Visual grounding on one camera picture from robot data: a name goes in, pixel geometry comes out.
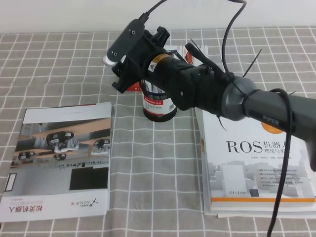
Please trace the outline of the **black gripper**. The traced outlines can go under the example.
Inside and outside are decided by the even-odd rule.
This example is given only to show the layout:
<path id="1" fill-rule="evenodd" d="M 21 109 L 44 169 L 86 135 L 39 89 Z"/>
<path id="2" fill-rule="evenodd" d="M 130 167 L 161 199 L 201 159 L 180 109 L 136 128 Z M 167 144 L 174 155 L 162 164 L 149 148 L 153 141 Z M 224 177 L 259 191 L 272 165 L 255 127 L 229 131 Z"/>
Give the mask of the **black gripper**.
<path id="1" fill-rule="evenodd" d="M 118 77 L 112 86 L 124 93 L 136 81 L 145 79 L 167 93 L 181 87 L 185 81 L 185 63 L 166 54 L 164 45 L 169 36 L 168 30 L 163 27 L 158 27 L 154 35 L 144 29 L 142 37 L 127 55 L 112 66 Z"/>

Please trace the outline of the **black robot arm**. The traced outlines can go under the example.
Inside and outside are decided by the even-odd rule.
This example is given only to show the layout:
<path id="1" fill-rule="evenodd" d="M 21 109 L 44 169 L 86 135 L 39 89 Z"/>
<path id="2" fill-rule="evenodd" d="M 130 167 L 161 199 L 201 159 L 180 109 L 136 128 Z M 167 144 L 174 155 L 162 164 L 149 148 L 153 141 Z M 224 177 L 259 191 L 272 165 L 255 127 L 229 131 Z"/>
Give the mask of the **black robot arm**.
<path id="1" fill-rule="evenodd" d="M 166 92 L 180 110 L 199 108 L 233 121 L 249 117 L 289 131 L 306 142 L 310 167 L 315 170 L 315 99 L 257 89 L 247 78 L 224 73 L 191 43 L 186 49 L 201 61 L 200 66 L 173 58 L 164 49 L 168 37 L 162 27 L 154 35 L 125 29 L 104 57 L 119 78 L 113 86 L 125 92 L 144 79 Z"/>

